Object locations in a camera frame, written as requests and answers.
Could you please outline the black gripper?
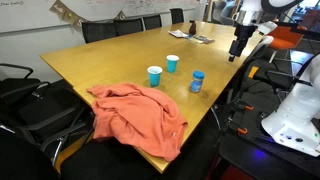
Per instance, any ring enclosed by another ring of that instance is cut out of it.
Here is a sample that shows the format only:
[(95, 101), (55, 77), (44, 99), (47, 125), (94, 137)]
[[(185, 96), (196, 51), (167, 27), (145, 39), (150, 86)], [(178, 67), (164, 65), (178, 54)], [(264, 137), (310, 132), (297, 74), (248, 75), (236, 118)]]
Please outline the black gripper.
[(231, 47), (229, 49), (229, 56), (228, 61), (233, 62), (235, 56), (240, 56), (242, 51), (247, 45), (248, 40), (252, 37), (253, 33), (256, 31), (256, 26), (244, 26), (244, 25), (237, 25), (234, 35), (236, 39), (232, 41)]

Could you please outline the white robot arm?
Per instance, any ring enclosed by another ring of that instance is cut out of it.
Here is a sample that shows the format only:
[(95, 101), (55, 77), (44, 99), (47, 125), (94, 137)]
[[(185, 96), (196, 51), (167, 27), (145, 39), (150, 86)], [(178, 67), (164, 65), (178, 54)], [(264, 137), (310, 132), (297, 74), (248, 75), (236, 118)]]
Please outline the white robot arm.
[(255, 31), (269, 34), (277, 25), (272, 21), (262, 22), (264, 13), (280, 14), (299, 4), (303, 0), (243, 0), (240, 10), (235, 14), (236, 39), (229, 49), (229, 61), (240, 57), (248, 40)]

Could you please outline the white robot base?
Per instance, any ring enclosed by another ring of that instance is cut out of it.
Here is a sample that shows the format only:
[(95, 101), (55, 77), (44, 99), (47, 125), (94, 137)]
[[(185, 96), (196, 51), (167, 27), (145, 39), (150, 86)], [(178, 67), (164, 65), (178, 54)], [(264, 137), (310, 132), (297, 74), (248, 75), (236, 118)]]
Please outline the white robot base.
[(261, 121), (263, 129), (283, 146), (318, 157), (320, 134), (312, 119), (320, 113), (320, 55), (307, 64), (279, 107)]

